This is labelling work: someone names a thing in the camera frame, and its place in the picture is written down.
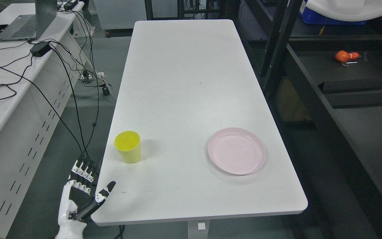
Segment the white robotic hand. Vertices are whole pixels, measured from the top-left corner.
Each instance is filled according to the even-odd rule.
[[[105,202],[115,186],[116,182],[112,181],[92,197],[90,193],[95,170],[89,156],[84,158],[81,155],[73,165],[61,196],[58,216],[60,230],[55,239],[82,239],[83,229],[92,213]]]

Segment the black cable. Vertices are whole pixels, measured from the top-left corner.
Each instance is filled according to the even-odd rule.
[[[94,52],[93,52],[93,40],[92,40],[92,37],[91,37],[91,27],[88,27],[88,24],[86,24],[85,16],[83,15],[82,12],[79,12],[79,11],[73,11],[73,10],[59,11],[59,12],[66,13],[66,14],[73,12],[73,13],[76,15],[76,17],[77,17],[78,19],[79,19],[79,17],[80,17],[80,18],[83,20],[83,22],[85,23],[85,26],[86,26],[86,32],[88,33],[89,40],[90,40],[90,54],[89,54],[89,56],[90,56],[90,61],[91,61],[91,65],[92,65],[92,68],[93,68],[93,71],[94,71],[94,75],[97,76],[97,72],[96,72],[96,70],[95,70],[95,64],[94,64]],[[82,30],[85,32],[85,28],[83,27],[83,24],[82,24],[82,22],[80,21],[80,19],[79,19],[79,23],[80,23],[80,25],[81,25],[81,27],[82,27]],[[83,47],[86,45],[87,42],[88,42],[88,39],[86,38],[86,42],[85,42],[85,44],[81,47],[81,50],[80,50],[80,52],[79,52],[79,59],[80,59],[81,61],[82,61],[82,58],[81,58],[81,52],[82,52]],[[93,135],[94,135],[95,126],[96,126],[96,123],[97,123],[97,120],[98,120],[98,115],[99,115],[99,111],[100,111],[100,89],[99,89],[99,87],[97,87],[97,97],[98,97],[98,99],[97,99],[97,114],[96,114],[96,117],[95,117],[95,121],[94,121],[94,123],[93,123],[94,128],[93,128],[93,130],[92,130],[92,132],[91,132],[91,137],[90,137],[90,139],[89,139],[89,141],[88,141],[88,143],[87,143],[87,145],[86,145],[86,147],[85,147],[85,150],[88,148],[88,146],[89,146],[89,144],[90,144],[90,142],[91,142],[91,139],[92,139],[92,137],[93,137]]]
[[[70,88],[72,89],[73,100],[74,100],[74,102],[75,102],[76,116],[77,116],[77,119],[78,119],[79,132],[80,132],[81,139],[82,139],[82,145],[83,145],[83,147],[84,147],[84,152],[85,152],[87,155],[89,155],[88,151],[86,150],[86,146],[85,146],[85,140],[84,140],[84,136],[83,136],[83,132],[82,132],[82,125],[81,125],[81,121],[80,121],[80,117],[79,117],[78,103],[77,103],[77,101],[76,101],[76,95],[75,95],[75,91],[74,91],[74,89],[73,89],[72,80],[70,79],[69,72],[68,72],[68,70],[67,70],[67,68],[66,68],[66,65],[65,65],[64,62],[63,62],[63,59],[62,59],[60,53],[59,53],[55,48],[52,48],[52,47],[50,47],[50,48],[51,48],[51,49],[57,54],[57,56],[59,57],[59,59],[60,59],[62,65],[63,65],[63,67],[64,67],[64,70],[65,70],[65,72],[66,72],[66,76],[67,76],[67,78],[69,79]]]
[[[10,89],[12,92],[14,92],[14,94],[9,95],[9,96],[7,96],[7,97],[0,98],[0,100],[5,100],[5,99],[11,98],[11,97],[17,95],[17,91],[15,91],[14,89],[10,88],[10,85],[15,85],[15,84],[17,84],[18,82],[20,82],[20,80],[23,79],[23,76],[25,75],[26,70],[27,70],[30,66],[32,66],[32,58],[33,58],[33,56],[31,57],[31,63],[30,63],[28,66],[26,66],[26,68],[23,70],[23,73],[22,73],[22,75],[20,76],[20,79],[19,79],[19,80],[17,80],[17,81],[14,82],[14,83],[0,84],[0,87],[6,86],[8,89]]]
[[[21,60],[21,59],[24,59],[24,58],[28,57],[30,54],[31,54],[31,53],[29,52],[29,54],[27,54],[26,56],[23,56],[23,57],[21,57],[21,58],[19,58],[19,59],[15,59],[15,60],[13,60],[12,62],[10,62],[10,63],[8,63],[8,64],[6,64],[6,65],[3,65],[2,67],[9,66],[9,65],[13,64],[14,62],[16,62],[16,61],[18,61],[18,60]]]
[[[22,45],[24,45],[24,44],[26,44],[26,43],[27,43],[27,42],[23,42],[22,44],[17,45],[17,46],[11,46],[11,47],[0,48],[0,50],[5,50],[5,49],[10,49],[10,48],[20,47],[20,46],[22,46]]]
[[[125,231],[125,225],[119,225],[120,233],[113,239],[123,239],[123,232]]]
[[[242,15],[242,13],[243,13],[243,7],[244,7],[244,5],[246,5],[247,4],[247,0],[244,0],[244,3],[243,3],[243,5],[241,6],[241,8],[240,8],[240,15],[238,16],[238,18],[241,18],[241,15]]]
[[[7,70],[3,67],[0,67],[0,69],[3,69],[5,71],[8,71],[12,74],[15,74],[16,76],[19,76],[19,77],[22,77],[21,75],[15,73],[15,72],[12,72],[10,70]],[[41,91],[41,89],[35,84],[33,83],[31,80],[27,79],[26,77],[22,77],[23,79],[27,80],[28,82],[30,82],[33,86],[35,86],[35,88],[41,93],[41,95],[44,97],[44,99],[47,101],[47,103],[50,105],[50,107],[54,110],[55,114],[58,116],[59,120],[63,123],[63,125],[66,127],[66,129],[68,130],[68,132],[72,135],[73,139],[76,141],[76,143],[78,144],[79,146],[79,151],[81,153],[82,152],[82,148],[81,148],[81,145],[79,144],[79,141],[76,139],[75,135],[73,134],[73,132],[69,129],[69,127],[67,127],[67,125],[65,124],[65,122],[62,120],[61,116],[57,113],[56,109],[52,106],[52,104],[50,103],[50,101],[47,99],[47,97],[44,95],[44,93]]]

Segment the yellow cup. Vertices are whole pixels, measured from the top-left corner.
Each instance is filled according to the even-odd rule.
[[[136,163],[141,158],[140,137],[136,132],[125,131],[120,133],[114,139],[114,146],[125,163]]]

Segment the white desk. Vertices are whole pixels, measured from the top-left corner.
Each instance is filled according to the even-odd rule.
[[[0,24],[11,23],[18,15],[34,14],[33,3],[9,5],[0,13]],[[53,38],[78,58],[79,46],[70,35],[70,26],[76,18],[74,14],[58,13],[40,40]],[[0,42],[0,48],[20,45],[22,42]],[[0,50],[0,65],[26,56],[32,46]],[[70,56],[57,47],[62,57],[74,68]],[[92,70],[86,56],[87,69]],[[7,66],[6,69],[22,74],[30,63],[30,57]],[[70,79],[74,85],[79,73],[71,71]],[[70,97],[71,88],[68,77],[58,56],[50,51],[41,58],[33,58],[33,65],[26,71],[25,77],[32,80],[44,92],[58,114],[61,115]],[[0,83],[15,82],[19,77],[0,69]],[[59,121],[51,107],[34,86],[26,80],[13,85],[17,95],[0,101],[0,237],[5,238],[17,211],[23,201],[34,173],[41,161],[52,133]],[[9,95],[6,88],[0,89],[0,97]]]
[[[253,132],[267,157],[255,173],[233,176],[208,156],[209,138],[226,127]],[[141,135],[142,158],[126,164],[113,141]],[[117,182],[92,215],[98,225],[197,222],[300,213],[307,199],[230,20],[135,24],[98,189]]]

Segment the gray floor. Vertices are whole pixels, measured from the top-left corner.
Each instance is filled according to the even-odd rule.
[[[97,26],[97,17],[92,16],[90,22]],[[106,38],[104,31],[99,31],[94,36],[94,61],[98,72],[106,74],[106,80],[112,85],[115,96],[120,87],[123,67],[129,48],[130,37]],[[78,39],[79,45],[84,39]],[[96,88],[85,88],[78,82],[75,93],[79,106],[79,115],[84,132],[85,140],[89,139],[92,123],[97,111],[98,94]],[[104,152],[108,137],[112,114],[115,107],[115,99],[111,96],[102,96],[100,92],[99,114],[97,126],[92,138],[89,153],[94,161],[99,161]],[[71,127],[75,135],[79,135],[77,118],[73,100],[70,99],[62,118]],[[319,204],[326,208],[325,218],[317,215],[317,207],[314,207],[309,199],[309,207],[300,215],[292,216],[269,216],[256,218],[219,219],[212,220],[209,230],[210,239],[293,239],[296,238],[376,238],[360,208],[355,204],[351,192],[346,188],[346,183],[340,176],[340,172],[334,170],[334,163],[326,160],[321,164],[315,163],[319,158],[325,158],[326,148],[319,148],[321,144],[315,132],[294,132],[292,141],[296,143],[297,154],[309,155],[304,157],[305,171],[315,170],[305,179],[308,184],[315,184],[315,196]],[[8,239],[35,239],[53,238],[58,232],[57,213],[62,187],[66,182],[73,162],[79,155],[79,150],[62,124],[59,124],[47,147],[47,151],[38,167],[35,177],[30,185],[26,197],[16,216],[9,232]],[[328,230],[320,227],[320,223],[329,226],[333,236],[329,236]],[[99,227],[90,222],[84,230],[85,239],[109,239],[114,238],[119,232],[117,226]],[[126,239],[158,239],[158,238],[187,238],[187,223],[155,223],[127,225],[124,232]]]

